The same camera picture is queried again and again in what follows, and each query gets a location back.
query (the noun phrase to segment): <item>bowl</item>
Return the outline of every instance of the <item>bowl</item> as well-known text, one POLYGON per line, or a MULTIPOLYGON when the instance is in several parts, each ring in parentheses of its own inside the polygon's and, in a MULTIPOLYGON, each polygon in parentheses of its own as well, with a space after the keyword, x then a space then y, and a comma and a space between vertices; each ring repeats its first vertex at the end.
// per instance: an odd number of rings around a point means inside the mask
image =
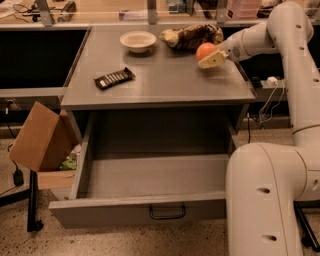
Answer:
POLYGON ((156 42, 155 35, 146 31, 131 31, 120 37, 122 45, 129 48, 134 53, 143 53, 156 42))

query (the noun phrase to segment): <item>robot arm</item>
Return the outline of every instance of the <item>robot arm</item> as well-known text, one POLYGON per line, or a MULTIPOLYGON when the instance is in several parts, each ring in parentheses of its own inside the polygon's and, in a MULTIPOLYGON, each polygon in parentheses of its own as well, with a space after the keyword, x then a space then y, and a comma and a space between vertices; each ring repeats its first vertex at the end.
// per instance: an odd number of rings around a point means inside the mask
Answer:
POLYGON ((302 256, 294 201, 320 199, 320 75, 307 43, 313 27, 295 2, 239 31, 201 59, 200 68, 280 53, 295 146, 238 148, 226 174, 230 256, 302 256))

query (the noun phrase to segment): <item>floor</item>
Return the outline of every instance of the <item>floor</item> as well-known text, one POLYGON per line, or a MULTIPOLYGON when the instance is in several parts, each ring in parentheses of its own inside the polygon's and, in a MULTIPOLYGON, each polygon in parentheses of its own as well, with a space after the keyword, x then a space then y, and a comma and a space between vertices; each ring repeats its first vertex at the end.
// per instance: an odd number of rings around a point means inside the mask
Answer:
MULTIPOLYGON (((293 142, 288 123, 282 121, 279 124, 268 124, 265 129, 258 129, 254 122, 250 122, 250 141, 291 145, 293 142)), ((248 142, 246 122, 238 137, 241 144, 248 142)), ((13 187, 15 166, 7 157, 7 148, 12 142, 8 129, 0 127, 0 193, 13 187)), ((23 169, 23 172, 24 187, 27 188, 28 170, 23 169)), ((28 200, 0 208, 1 255, 228 255, 225 220, 66 230, 48 210, 51 200, 54 200, 54 196, 49 190, 40 191, 37 219, 42 220, 44 227, 33 233, 26 231, 28 200)), ((308 219, 320 237, 320 214, 316 209, 308 211, 308 219)), ((305 255, 315 254, 305 249, 305 255)))

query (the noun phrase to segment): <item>cardboard box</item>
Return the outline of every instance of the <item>cardboard box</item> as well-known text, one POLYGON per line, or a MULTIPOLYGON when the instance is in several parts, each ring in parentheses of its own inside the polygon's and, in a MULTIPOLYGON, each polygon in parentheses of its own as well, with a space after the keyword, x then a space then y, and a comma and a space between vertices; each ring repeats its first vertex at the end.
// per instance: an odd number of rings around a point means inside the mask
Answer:
POLYGON ((75 171, 60 171, 77 137, 65 111, 60 115, 39 102, 33 105, 13 146, 9 158, 38 172, 39 189, 72 186, 75 171))

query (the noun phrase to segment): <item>open drawer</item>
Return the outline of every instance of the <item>open drawer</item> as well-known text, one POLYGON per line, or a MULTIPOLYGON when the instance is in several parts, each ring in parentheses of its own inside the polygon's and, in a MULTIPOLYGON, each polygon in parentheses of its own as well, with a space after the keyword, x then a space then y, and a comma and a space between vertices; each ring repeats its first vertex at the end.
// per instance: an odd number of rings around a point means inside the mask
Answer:
POLYGON ((65 228, 225 217, 223 107, 90 114, 69 200, 49 209, 65 228))

